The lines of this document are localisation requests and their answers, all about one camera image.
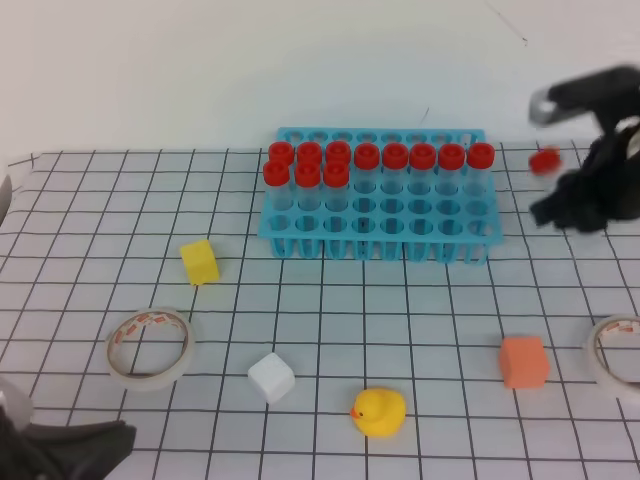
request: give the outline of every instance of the blue test tube rack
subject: blue test tube rack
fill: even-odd
[[[447,143],[458,143],[466,150],[484,138],[482,130],[283,127],[277,134],[277,140],[294,147],[306,141],[317,142],[323,151],[330,142],[341,140],[350,144],[352,152],[361,143],[376,144],[382,152],[386,144],[394,142],[409,149],[415,143],[430,143],[436,150]],[[324,201],[317,210],[303,211],[298,207],[295,190],[293,206],[278,211],[267,195],[258,236],[270,239],[278,258],[291,257],[296,245],[301,257],[316,258],[324,244],[325,255],[331,259],[351,255],[370,260],[377,253],[383,260],[402,260],[404,247],[407,260],[412,262],[432,258],[440,263],[459,259],[468,264],[484,264],[489,249],[503,241],[495,187],[489,178],[483,193],[468,193],[462,188],[467,168],[465,165],[457,173],[459,188],[453,195],[441,195],[433,187],[424,195],[414,195],[406,185],[402,192],[388,195],[380,188],[382,174],[378,175],[376,189],[362,194],[354,190],[350,179],[348,206],[342,212],[329,211]]]

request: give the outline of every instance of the red cap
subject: red cap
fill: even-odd
[[[382,164],[385,168],[401,170],[409,162],[409,149],[402,143],[390,143],[382,151]]]
[[[269,160],[262,169],[264,183],[270,187],[281,187],[289,183],[289,165],[282,160]]]
[[[316,142],[304,142],[298,145],[298,162],[311,161],[322,163],[322,147]]]
[[[438,165],[445,170],[458,170],[464,165],[464,148],[456,143],[440,147]]]
[[[293,145],[288,142],[275,142],[269,147],[269,160],[282,160],[287,165],[293,164]]]
[[[545,148],[529,157],[529,169],[534,175],[548,175],[562,165],[562,159],[555,148]]]
[[[349,165],[342,162],[329,162],[324,166],[324,184],[340,188],[349,183]]]
[[[360,170],[373,170],[380,164],[380,150],[373,143],[361,143],[353,153],[354,161]]]
[[[324,151],[327,162],[351,162],[351,147],[347,142],[331,142]]]
[[[313,160],[298,161],[298,165],[296,165],[296,184],[303,188],[319,185],[320,165]]]
[[[436,149],[428,143],[416,143],[409,152],[409,165],[416,170],[429,170],[436,164]]]
[[[467,164],[477,170],[491,168],[496,158],[496,150],[488,143],[474,143],[469,147]]]

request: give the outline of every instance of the yellow rubber duck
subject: yellow rubber duck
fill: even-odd
[[[389,437],[395,434],[407,414],[404,398],[386,388],[363,390],[351,409],[353,422],[367,437]]]

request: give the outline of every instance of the white wall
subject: white wall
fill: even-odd
[[[0,152],[265,145],[281,125],[536,132],[530,94],[640,63],[637,0],[0,0]],[[524,42],[490,8],[526,37]]]

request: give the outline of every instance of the tape roll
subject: tape roll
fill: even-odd
[[[173,327],[184,333],[184,343],[178,360],[167,370],[150,375],[135,375],[120,371],[115,365],[114,359],[120,350],[122,342],[141,328],[151,325]],[[178,312],[164,308],[140,310],[125,320],[107,339],[107,368],[113,379],[129,390],[138,392],[160,390],[171,385],[187,371],[193,357],[194,348],[195,338],[191,331],[191,326]]]
[[[605,392],[640,405],[640,387],[637,384],[625,382],[612,373],[597,354],[598,340],[617,334],[640,334],[640,318],[616,315],[598,322],[591,330],[585,345],[587,364],[596,382]]]

